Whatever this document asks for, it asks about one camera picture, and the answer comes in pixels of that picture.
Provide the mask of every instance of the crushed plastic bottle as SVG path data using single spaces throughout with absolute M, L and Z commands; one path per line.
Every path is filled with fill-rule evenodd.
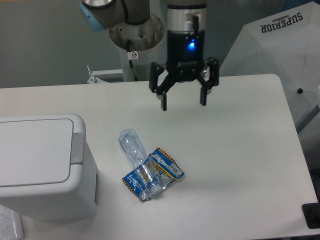
M 140 182 L 145 185 L 145 188 L 149 189 L 152 195 L 161 192 L 163 189 L 161 177 L 152 160 L 146 154 L 146 149 L 135 130 L 128 128 L 121 131 L 119 142 L 134 167 L 135 174 Z

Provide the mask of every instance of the black object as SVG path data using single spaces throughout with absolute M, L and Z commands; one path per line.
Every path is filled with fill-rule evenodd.
M 299 134 L 319 112 L 320 107 L 317 104 L 307 115 L 302 116 L 302 118 L 296 122 L 296 132 Z
M 308 228 L 320 229 L 320 204 L 318 202 L 303 204 L 302 210 Z
M 200 103 L 207 104 L 207 94 L 212 87 L 219 85 L 219 62 L 213 57 L 204 61 L 205 31 L 199 30 L 199 17 L 192 17 L 193 32 L 180 33 L 168 31 L 167 33 L 167 62 L 164 68 L 157 62 L 151 64 L 149 88 L 161 99 L 161 107 L 167 110 L 167 92 L 175 83 L 192 82 L 197 79 L 201 83 Z M 203 77 L 203 69 L 209 67 L 209 79 Z M 168 75 L 158 86 L 159 75 L 165 69 Z

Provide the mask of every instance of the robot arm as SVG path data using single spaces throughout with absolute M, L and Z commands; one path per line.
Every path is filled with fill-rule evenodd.
M 175 83 L 198 80 L 201 84 L 200 103 L 207 104 L 212 87 L 219 85 L 218 60 L 210 57 L 204 61 L 204 43 L 207 0 L 168 0 L 167 62 L 168 75 L 158 86 L 158 77 L 165 70 L 153 62 L 149 88 L 167 110 L 167 92 Z M 209 79 L 203 77 L 204 67 L 209 67 Z
M 150 16 L 149 0 L 83 0 L 80 9 L 96 32 L 121 22 L 140 25 Z
M 155 46 L 155 32 L 162 29 L 149 24 L 152 22 L 149 0 L 83 0 L 80 8 L 96 31 L 125 22 L 125 29 L 121 27 L 118 31 L 116 44 L 128 52 L 131 49 L 144 51 Z M 168 0 L 167 8 L 166 67 L 156 62 L 151 64 L 149 88 L 161 99 L 162 109 L 166 111 L 170 88 L 175 83 L 197 79 L 202 86 L 200 103 L 205 106 L 212 87 L 219 85 L 218 60 L 210 57 L 204 61 L 207 0 Z M 209 68 L 208 80 L 203 76 L 204 67 Z M 165 69 L 168 75 L 158 85 L 158 77 Z

